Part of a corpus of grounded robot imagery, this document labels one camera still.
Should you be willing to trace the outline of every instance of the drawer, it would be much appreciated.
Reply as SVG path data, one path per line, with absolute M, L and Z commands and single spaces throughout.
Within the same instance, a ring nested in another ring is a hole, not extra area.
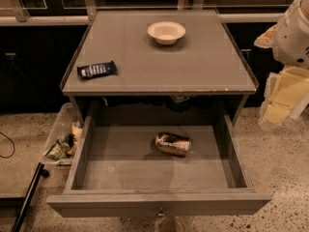
M 161 131 L 188 136 L 185 158 L 155 148 Z M 63 217 L 252 215 L 270 200 L 254 190 L 223 102 L 173 112 L 93 101 L 66 187 L 47 203 Z

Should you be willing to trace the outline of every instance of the white robot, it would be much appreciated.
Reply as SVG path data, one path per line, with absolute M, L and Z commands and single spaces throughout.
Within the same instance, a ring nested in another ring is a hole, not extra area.
M 309 103 L 309 0 L 294 0 L 255 45 L 271 47 L 274 59 L 285 65 L 267 80 L 260 126 L 271 128 L 288 117 L 296 119 Z

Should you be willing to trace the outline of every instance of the black cable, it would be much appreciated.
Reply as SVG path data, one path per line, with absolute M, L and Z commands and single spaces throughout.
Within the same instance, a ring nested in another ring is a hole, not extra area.
M 7 139 L 9 139 L 9 140 L 12 142 L 12 144 L 13 144 L 13 151 L 12 151 L 12 153 L 11 153 L 9 156 L 2 156 L 2 155 L 0 155 L 0 158 L 2 158 L 2 159 L 9 159 L 9 158 L 12 157 L 13 154 L 15 153 L 15 144 L 14 144 L 14 142 L 13 142 L 7 135 L 5 135 L 4 133 L 2 133 L 1 131 L 0 131 L 0 134 L 2 134 L 4 137 L 6 137 Z

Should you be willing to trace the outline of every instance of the small bowl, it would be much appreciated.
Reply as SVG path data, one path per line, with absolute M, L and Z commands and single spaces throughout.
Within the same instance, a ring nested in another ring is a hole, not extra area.
M 169 45 L 174 44 L 185 34 L 185 28 L 176 22 L 161 21 L 152 24 L 148 28 L 148 34 L 159 44 Z

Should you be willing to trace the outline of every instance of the metal leg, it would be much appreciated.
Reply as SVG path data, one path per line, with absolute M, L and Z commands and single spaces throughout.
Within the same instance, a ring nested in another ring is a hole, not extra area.
M 16 217 L 16 219 L 14 221 L 14 225 L 13 225 L 12 230 L 11 230 L 12 232 L 19 231 L 19 229 L 21 227 L 21 224 L 22 224 L 22 222 L 23 222 L 23 220 L 24 220 L 24 218 L 26 216 L 26 213 L 28 211 L 29 205 L 31 203 L 31 199 L 33 197 L 33 194 L 34 194 L 34 192 L 36 190 L 36 187 L 37 187 L 37 184 L 39 182 L 39 179 L 40 179 L 41 175 L 45 171 L 43 168 L 44 168 L 44 164 L 39 163 L 38 167 L 37 167 L 37 170 L 36 170 L 36 172 L 35 172 L 35 174 L 34 174 L 34 176 L 32 178 L 32 181 L 30 183 L 30 186 L 29 186 L 29 188 L 27 190 L 26 196 L 25 196 L 25 198 L 23 200 L 23 203 L 22 203 L 22 206 L 20 208 L 20 211 L 19 211 L 19 213 L 18 213 L 18 215 L 17 215 L 17 217 Z
M 249 97 L 248 95 L 244 95 L 244 96 L 242 97 L 242 99 L 241 99 L 241 101 L 240 101 L 240 104 L 239 104 L 239 107 L 238 107 L 238 109 L 237 109 L 237 111 L 236 111 L 236 113 L 235 113 L 235 115 L 234 115 L 234 117 L 233 117 L 233 120 L 232 120 L 232 125 L 233 125 L 233 126 L 236 124 L 236 121 L 237 121 L 237 119 L 239 118 L 239 114 L 240 114 L 241 110 L 243 109 L 243 107 L 244 107 L 244 105 L 245 105 L 245 103 L 246 103 L 248 97 Z

